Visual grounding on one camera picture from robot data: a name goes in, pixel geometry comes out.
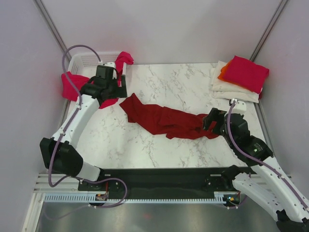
white marble tabletop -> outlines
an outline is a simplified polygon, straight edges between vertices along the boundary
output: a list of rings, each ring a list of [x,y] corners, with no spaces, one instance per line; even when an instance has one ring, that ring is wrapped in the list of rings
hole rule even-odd
[[[144,104],[158,104],[192,114],[208,113],[213,107],[228,110],[228,100],[209,94],[211,68],[216,63],[158,64],[127,67],[128,96],[136,93]],[[119,106],[97,110],[77,145],[84,160],[100,168],[187,168],[246,166],[238,160],[222,136],[168,139],[152,135],[137,123],[128,123]],[[71,102],[70,110],[75,103]],[[253,103],[244,117],[251,134],[264,140]]]

folded red towel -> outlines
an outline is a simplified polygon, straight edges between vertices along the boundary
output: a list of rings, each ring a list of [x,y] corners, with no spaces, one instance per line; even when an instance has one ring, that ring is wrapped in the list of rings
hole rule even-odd
[[[269,69],[245,58],[234,56],[222,79],[260,94],[268,75]]]
[[[128,122],[140,124],[151,134],[166,134],[169,139],[218,137],[217,134],[203,130],[203,117],[207,116],[206,114],[196,116],[155,104],[143,104],[134,93],[119,105],[126,112]]]
[[[119,74],[122,74],[122,69],[124,66],[124,63],[127,64],[133,64],[133,58],[128,52],[121,52],[119,56],[117,57],[115,61],[116,69],[119,72]],[[81,90],[82,86],[87,83],[89,80],[88,77],[81,76],[81,75],[74,75],[71,72],[67,72],[69,78],[72,80],[72,82],[76,85],[78,90]],[[70,101],[77,101],[78,94],[73,89],[69,81],[67,80],[65,74],[63,73],[61,75],[62,85],[63,85],[63,91],[62,91],[62,97],[70,100]],[[120,86],[121,78],[118,79],[118,86]],[[102,103],[100,106],[100,109],[103,109],[107,106],[114,105],[118,99],[108,99],[105,102]]]

gray floor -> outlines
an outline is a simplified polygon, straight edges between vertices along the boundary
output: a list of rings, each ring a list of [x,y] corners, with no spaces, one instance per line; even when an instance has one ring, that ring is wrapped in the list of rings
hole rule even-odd
[[[49,217],[82,204],[45,203]],[[41,216],[38,232],[278,232],[275,221],[255,202],[238,210],[209,204],[124,204],[111,209],[84,208],[56,221]]]

white basket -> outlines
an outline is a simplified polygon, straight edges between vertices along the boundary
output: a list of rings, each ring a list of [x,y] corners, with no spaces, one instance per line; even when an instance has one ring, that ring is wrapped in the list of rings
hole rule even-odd
[[[98,52],[103,63],[114,62],[120,52],[106,53]],[[92,52],[79,53],[72,57],[68,71],[72,74],[78,74],[86,77],[92,77],[96,74],[98,58]],[[122,74],[126,74],[126,63],[124,63]]]

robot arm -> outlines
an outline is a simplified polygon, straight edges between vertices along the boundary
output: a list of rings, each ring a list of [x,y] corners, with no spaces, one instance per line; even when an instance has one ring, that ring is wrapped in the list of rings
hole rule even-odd
[[[76,147],[91,116],[105,100],[127,97],[125,76],[121,78],[120,87],[117,81],[118,73],[114,62],[97,66],[96,75],[81,89],[81,106],[79,106],[78,100],[66,121],[52,138],[41,140],[40,149],[47,169],[50,168],[52,153],[59,140],[52,170],[91,181],[98,179],[100,169],[84,162],[76,151]]]
[[[226,111],[213,108],[203,119],[203,129],[207,130],[215,121],[212,132],[222,135],[236,156],[261,176],[274,194],[255,184],[237,166],[222,173],[226,187],[232,185],[252,198],[277,221],[280,231],[309,231],[309,201],[284,173],[265,142],[250,135],[243,119],[245,111],[246,104],[235,100],[229,121]]]

